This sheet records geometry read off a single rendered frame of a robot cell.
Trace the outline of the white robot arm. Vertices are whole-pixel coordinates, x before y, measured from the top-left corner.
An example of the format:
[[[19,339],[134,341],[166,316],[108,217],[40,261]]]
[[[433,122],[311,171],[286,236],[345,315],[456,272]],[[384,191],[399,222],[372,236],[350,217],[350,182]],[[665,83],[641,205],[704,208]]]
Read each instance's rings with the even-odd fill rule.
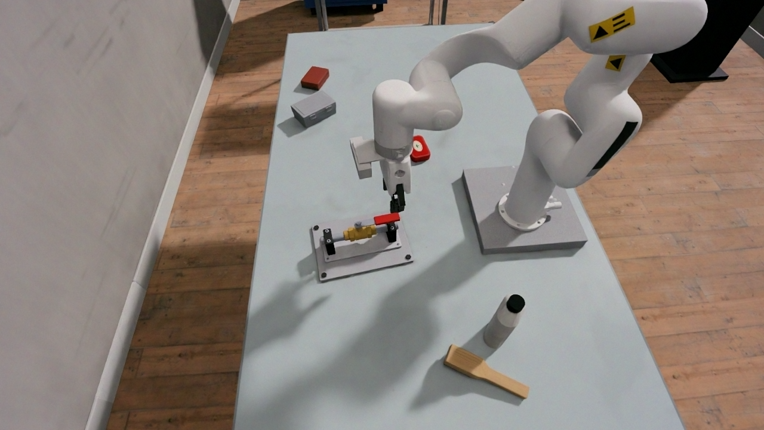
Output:
[[[511,228],[534,231],[546,211],[562,208],[549,203],[556,185],[588,182],[634,138],[642,114],[629,86],[653,54],[685,45],[706,18],[705,0],[524,0],[495,24],[439,44],[414,66],[409,83],[376,86],[374,138],[350,138],[359,179],[372,177],[372,162],[402,162],[413,130],[445,131],[461,121],[451,78],[462,70],[480,63],[523,70],[569,36],[594,54],[564,94],[575,121],[557,109],[533,119],[512,188],[498,205]]]

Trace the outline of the grey bottle with black cap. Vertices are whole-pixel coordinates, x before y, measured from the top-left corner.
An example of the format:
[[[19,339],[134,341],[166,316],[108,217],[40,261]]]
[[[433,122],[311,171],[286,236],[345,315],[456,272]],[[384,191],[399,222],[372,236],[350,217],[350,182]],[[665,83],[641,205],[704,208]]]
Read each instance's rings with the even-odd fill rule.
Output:
[[[526,300],[518,294],[508,294],[504,297],[483,335],[486,345],[490,348],[500,348],[504,344],[519,324],[526,309],[525,305]]]

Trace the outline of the reddish-brown rectangular block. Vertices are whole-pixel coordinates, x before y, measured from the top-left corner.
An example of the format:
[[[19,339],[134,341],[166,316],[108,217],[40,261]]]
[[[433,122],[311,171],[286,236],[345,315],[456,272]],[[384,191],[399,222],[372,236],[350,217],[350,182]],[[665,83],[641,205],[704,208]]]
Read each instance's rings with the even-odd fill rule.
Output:
[[[328,77],[328,69],[319,66],[311,66],[309,71],[302,78],[302,88],[319,91],[324,82],[327,81]]]

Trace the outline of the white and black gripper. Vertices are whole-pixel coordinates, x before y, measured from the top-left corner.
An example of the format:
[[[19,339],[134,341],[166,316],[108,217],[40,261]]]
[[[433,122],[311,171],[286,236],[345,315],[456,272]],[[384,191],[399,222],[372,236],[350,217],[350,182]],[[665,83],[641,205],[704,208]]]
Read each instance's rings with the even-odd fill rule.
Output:
[[[380,161],[380,169],[384,176],[384,191],[388,191],[392,199],[390,201],[391,213],[404,211],[406,206],[404,191],[406,194],[411,193],[411,161],[409,157],[411,153],[402,162],[398,162],[398,159]],[[398,198],[394,199],[394,194],[397,194]]]

